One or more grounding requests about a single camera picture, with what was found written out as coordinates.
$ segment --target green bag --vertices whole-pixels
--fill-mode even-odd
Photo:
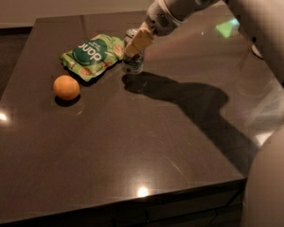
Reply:
[[[63,53],[63,66],[85,81],[97,77],[123,59],[124,42],[117,37],[99,34],[92,40]]]

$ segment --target green chip bag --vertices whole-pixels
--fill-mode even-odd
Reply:
[[[61,55],[63,66],[85,81],[97,77],[123,59],[124,42],[99,34],[92,40]]]

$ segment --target snack bag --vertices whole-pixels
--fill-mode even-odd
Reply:
[[[63,66],[85,81],[97,77],[123,59],[124,42],[117,37],[99,34],[92,40],[63,53]]]

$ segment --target table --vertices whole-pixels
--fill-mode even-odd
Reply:
[[[157,38],[141,75],[118,63],[75,104],[55,98],[63,52],[99,33],[123,38],[144,17],[36,21],[0,101],[0,223],[246,179],[284,124],[284,91],[225,6]],[[229,23],[225,38],[217,25]]]

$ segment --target dark table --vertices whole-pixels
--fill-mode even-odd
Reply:
[[[216,29],[233,18],[224,6],[157,38],[141,75],[118,63],[75,104],[56,100],[63,52],[144,17],[36,21],[0,101],[0,223],[246,179],[284,124],[284,92],[235,28]]]

